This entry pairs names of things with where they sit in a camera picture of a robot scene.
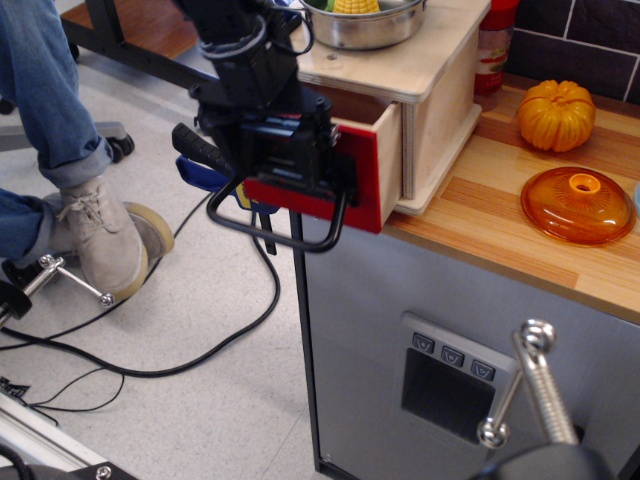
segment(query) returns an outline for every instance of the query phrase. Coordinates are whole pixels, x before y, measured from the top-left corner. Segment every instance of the dark tile wall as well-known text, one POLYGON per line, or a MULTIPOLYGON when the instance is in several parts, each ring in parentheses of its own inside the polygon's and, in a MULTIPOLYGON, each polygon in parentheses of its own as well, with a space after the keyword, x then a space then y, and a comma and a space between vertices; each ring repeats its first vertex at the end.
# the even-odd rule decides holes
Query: dark tile wall
POLYGON ((640 0, 521 0, 507 71, 640 104, 640 0))

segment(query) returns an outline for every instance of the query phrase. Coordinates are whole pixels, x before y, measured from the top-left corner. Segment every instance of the red drawer front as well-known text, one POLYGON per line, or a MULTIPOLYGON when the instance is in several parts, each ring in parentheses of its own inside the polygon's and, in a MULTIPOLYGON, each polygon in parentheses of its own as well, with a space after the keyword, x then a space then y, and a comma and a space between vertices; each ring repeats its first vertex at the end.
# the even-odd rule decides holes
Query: red drawer front
MULTIPOLYGON (((373 132, 339 125, 340 138, 335 150, 339 154, 350 155, 356 161, 358 180, 358 205, 348 207, 345 225, 380 233, 382 213, 380 206, 380 179, 378 176, 378 140, 373 132)), ((265 185, 256 180, 244 182, 247 196, 258 202, 287 208, 330 220, 335 204, 300 193, 265 185)))

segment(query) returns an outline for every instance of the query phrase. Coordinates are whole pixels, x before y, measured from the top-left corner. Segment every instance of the orange pumpkin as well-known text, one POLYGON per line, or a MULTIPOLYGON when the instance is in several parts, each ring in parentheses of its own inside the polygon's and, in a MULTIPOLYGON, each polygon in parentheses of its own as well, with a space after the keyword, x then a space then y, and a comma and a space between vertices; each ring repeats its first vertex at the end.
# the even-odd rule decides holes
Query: orange pumpkin
POLYGON ((527 90, 518 108, 524 139, 536 148, 567 152, 591 136, 596 107, 586 88, 575 82, 546 80, 527 90))

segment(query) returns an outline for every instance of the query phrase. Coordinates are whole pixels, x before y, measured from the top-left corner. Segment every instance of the wheel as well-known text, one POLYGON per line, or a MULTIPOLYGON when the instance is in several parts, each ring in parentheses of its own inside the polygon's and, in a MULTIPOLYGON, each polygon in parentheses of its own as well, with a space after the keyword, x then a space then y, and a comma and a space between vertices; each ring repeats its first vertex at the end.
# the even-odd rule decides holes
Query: wheel
POLYGON ((9 282, 0 282, 0 308, 20 319, 31 310, 31 299, 18 287, 9 282))
POLYGON ((16 106, 11 103, 9 100, 5 100, 4 98, 0 98, 0 114, 9 115, 16 106))
POLYGON ((78 57, 80 56, 80 49, 78 48, 78 46, 70 43, 69 51, 71 52, 71 56, 73 57, 73 59, 77 61, 78 57))
POLYGON ((133 138, 129 135, 125 138, 109 137, 107 138, 107 142, 109 142, 109 145, 111 145, 111 148, 113 149, 114 163, 120 162, 120 160, 129 155, 136 148, 133 138))

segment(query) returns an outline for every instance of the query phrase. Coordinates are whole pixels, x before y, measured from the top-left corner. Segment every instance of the button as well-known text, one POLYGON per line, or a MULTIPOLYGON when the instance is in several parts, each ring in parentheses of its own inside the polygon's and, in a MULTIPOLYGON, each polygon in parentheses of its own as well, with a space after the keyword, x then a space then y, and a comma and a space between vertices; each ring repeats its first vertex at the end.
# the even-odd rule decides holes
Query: button
POLYGON ((454 367, 461 367, 464 362, 464 355, 452 348, 442 347, 442 359, 454 367))
POLYGON ((413 334, 413 346, 424 353, 433 353, 435 342, 430 338, 423 337, 418 333, 413 334))
POLYGON ((471 364, 471 373, 476 377, 486 380, 487 382, 493 382, 493 376, 496 374, 496 369, 474 360, 471 364))

